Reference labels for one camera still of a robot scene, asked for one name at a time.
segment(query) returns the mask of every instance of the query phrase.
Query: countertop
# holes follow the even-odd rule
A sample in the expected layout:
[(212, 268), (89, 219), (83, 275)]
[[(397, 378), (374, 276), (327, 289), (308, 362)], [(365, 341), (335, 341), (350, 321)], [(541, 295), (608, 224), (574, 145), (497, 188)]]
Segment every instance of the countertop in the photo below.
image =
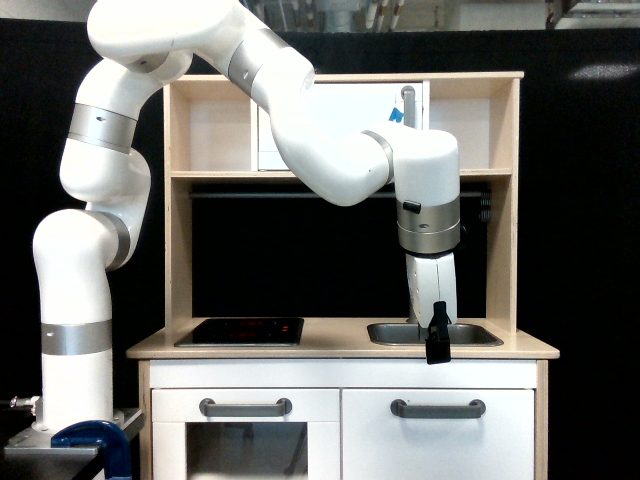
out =
[[(367, 325), (404, 323), (402, 318), (305, 318), (297, 346), (175, 347), (204, 318), (187, 321), (176, 332), (162, 329), (133, 346), (127, 356), (139, 360), (186, 358), (424, 358), (424, 346), (386, 346), (372, 343)], [(550, 345), (517, 331), (508, 332), (486, 319), (460, 319), (458, 323), (480, 325), (501, 339), (494, 347), (452, 347), (451, 357), (475, 359), (553, 359), (560, 352)]]

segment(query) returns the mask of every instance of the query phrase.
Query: drawer handle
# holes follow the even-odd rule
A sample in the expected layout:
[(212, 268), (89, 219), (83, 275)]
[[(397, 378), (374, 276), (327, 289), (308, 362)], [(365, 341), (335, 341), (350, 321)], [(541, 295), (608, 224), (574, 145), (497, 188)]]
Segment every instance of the drawer handle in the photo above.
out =
[(200, 402), (200, 412), (205, 417), (283, 417), (291, 409), (288, 398), (281, 398), (274, 405), (219, 405), (210, 398)]
[(487, 411), (482, 400), (469, 405), (407, 405), (404, 400), (391, 402), (391, 413), (400, 418), (480, 418)]

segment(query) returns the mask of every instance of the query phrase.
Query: white cabinet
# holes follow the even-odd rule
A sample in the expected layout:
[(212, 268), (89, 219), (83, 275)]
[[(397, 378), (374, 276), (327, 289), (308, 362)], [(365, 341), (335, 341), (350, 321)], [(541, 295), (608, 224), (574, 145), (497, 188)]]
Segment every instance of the white cabinet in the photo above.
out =
[(154, 390), (153, 478), (339, 480), (339, 392)]
[[(453, 418), (476, 399), (480, 418)], [(455, 408), (401, 418), (396, 400), (411, 416)], [(344, 480), (533, 479), (533, 390), (344, 390), (342, 418)]]
[[(532, 360), (435, 368), (398, 358), (154, 360), (153, 478), (533, 480), (536, 368)], [(392, 413), (397, 400), (408, 413)], [(483, 410), (470, 406), (476, 400)], [(401, 418), (443, 406), (446, 417), (478, 418)]]

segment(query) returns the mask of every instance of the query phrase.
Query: oven door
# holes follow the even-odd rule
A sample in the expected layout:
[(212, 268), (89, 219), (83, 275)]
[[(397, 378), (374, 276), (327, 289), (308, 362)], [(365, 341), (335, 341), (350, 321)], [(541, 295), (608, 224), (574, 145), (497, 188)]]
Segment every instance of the oven door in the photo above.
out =
[(340, 478), (338, 389), (153, 390), (153, 478)]

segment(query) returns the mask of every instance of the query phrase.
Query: gray handle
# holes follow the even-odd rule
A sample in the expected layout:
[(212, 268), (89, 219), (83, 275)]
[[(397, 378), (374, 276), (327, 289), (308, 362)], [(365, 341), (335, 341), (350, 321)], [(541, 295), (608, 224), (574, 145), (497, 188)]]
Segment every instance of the gray handle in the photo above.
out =
[(407, 405), (404, 400), (391, 402), (391, 413), (400, 418), (480, 418), (487, 411), (482, 400), (469, 405)]
[(281, 398), (273, 405), (219, 405), (210, 398), (200, 402), (200, 413), (205, 417), (283, 417), (291, 409), (288, 398)]
[(400, 91), (404, 101), (404, 124), (416, 128), (416, 91), (407, 85)]

